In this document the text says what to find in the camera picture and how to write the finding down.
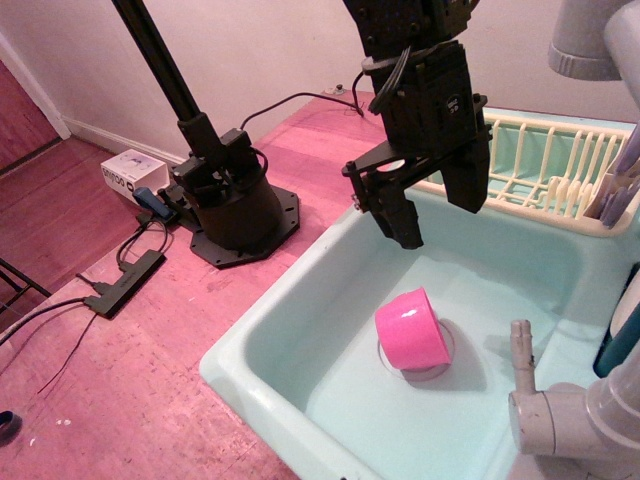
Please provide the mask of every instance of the white box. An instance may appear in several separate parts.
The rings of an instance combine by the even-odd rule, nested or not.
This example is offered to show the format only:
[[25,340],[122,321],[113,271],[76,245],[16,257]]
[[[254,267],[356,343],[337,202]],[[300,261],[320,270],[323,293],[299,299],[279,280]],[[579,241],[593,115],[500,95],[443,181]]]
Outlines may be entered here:
[[153,194],[169,186],[167,164],[136,150],[127,150],[101,164],[104,181],[137,205],[133,191],[148,187]]

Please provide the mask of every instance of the wooden table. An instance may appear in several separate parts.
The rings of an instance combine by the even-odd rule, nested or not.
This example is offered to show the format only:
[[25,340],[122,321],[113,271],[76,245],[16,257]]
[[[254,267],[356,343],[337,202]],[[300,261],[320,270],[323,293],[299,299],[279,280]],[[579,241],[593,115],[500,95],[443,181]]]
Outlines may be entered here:
[[[363,95],[369,101],[370,95]],[[377,118],[313,100],[256,145],[272,184],[301,200],[301,229],[269,259],[219,271],[191,254],[178,228],[167,261],[113,319],[84,306],[45,314],[0,347],[0,410],[24,420],[0,448],[0,478],[296,478],[204,383],[203,354],[351,204],[345,162],[377,145]],[[146,233],[130,256],[157,248]],[[119,276],[115,250],[84,272]],[[75,280],[44,305],[91,295]]]

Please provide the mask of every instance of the toy sink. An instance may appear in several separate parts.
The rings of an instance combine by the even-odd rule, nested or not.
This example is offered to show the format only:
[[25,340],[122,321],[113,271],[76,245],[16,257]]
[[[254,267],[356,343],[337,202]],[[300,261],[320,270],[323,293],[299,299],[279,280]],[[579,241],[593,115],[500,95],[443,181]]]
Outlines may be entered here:
[[[201,362],[206,382],[302,478],[506,478],[517,453],[510,322],[532,323],[540,388],[587,386],[640,259],[637,202],[618,230],[594,236],[528,211],[472,215],[430,192],[407,197],[424,247],[402,250],[370,215],[348,211]],[[595,220],[571,220],[598,230]],[[379,346],[374,314],[419,287],[453,362],[400,372]]]

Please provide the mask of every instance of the baseboard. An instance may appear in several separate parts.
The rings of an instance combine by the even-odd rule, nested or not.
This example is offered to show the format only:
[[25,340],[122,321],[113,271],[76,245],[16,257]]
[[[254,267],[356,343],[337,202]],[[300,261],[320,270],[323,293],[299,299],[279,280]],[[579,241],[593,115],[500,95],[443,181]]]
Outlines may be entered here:
[[160,150],[144,143],[136,142],[129,138],[121,137],[115,133],[108,132],[66,116],[63,116],[62,119],[71,133],[76,137],[86,140],[87,142],[94,143],[116,154],[132,148],[138,152],[157,158],[158,160],[162,160],[170,166],[180,165],[186,160],[186,158],[173,155],[172,153],[165,152],[164,150]]
[[20,86],[27,92],[33,103],[42,111],[51,126],[63,140],[69,138],[71,133],[67,129],[62,115],[44,91],[40,83],[31,74],[27,66],[20,59],[9,41],[0,32],[0,60],[11,72]]

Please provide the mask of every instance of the pink cup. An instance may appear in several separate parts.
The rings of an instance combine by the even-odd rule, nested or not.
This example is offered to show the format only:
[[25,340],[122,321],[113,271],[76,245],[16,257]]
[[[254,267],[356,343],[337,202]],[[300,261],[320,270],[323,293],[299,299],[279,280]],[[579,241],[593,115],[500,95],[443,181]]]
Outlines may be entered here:
[[376,312],[378,338],[399,370],[450,364],[449,349],[424,288],[398,295]]

